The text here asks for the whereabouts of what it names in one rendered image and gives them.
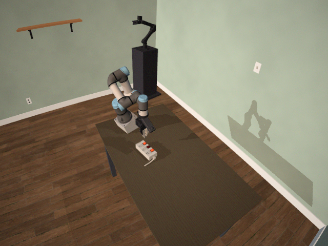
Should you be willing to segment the white power strip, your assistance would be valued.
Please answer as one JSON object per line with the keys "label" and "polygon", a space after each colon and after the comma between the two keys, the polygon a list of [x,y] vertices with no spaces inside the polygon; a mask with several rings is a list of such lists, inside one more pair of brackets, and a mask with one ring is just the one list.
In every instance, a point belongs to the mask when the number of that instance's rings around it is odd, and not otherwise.
{"label": "white power strip", "polygon": [[[142,153],[148,160],[152,159],[149,163],[156,159],[157,152],[152,149],[144,140],[136,144],[136,149],[140,153]],[[148,165],[149,163],[147,163],[146,165]]]}

